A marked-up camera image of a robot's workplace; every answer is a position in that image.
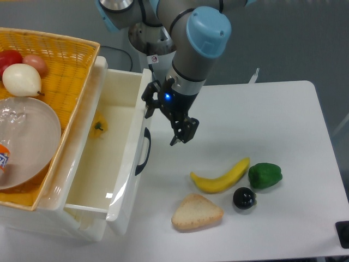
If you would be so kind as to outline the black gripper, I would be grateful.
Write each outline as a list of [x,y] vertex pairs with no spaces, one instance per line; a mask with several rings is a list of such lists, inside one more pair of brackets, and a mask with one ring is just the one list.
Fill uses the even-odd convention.
[[141,99],[146,103],[145,118],[150,118],[155,109],[160,111],[170,120],[174,136],[170,142],[173,146],[178,142],[186,144],[193,139],[198,126],[199,120],[188,116],[197,94],[186,95],[175,91],[173,86],[176,84],[174,78],[165,80],[161,86],[158,80],[147,84]]

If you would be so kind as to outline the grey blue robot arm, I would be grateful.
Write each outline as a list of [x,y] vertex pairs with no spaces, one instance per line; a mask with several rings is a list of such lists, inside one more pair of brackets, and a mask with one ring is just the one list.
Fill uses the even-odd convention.
[[96,1],[111,31],[140,26],[142,53],[173,59],[164,77],[150,82],[142,100],[146,117],[159,109],[170,121],[172,144],[190,141],[199,121],[188,115],[232,32],[229,10],[249,1]]

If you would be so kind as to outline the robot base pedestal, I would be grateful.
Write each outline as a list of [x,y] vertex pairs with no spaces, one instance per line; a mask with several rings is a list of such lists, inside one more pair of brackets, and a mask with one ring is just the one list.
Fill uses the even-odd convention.
[[167,30],[137,23],[129,28],[128,38],[138,53],[140,67],[151,70],[152,79],[164,82],[176,53],[176,46]]

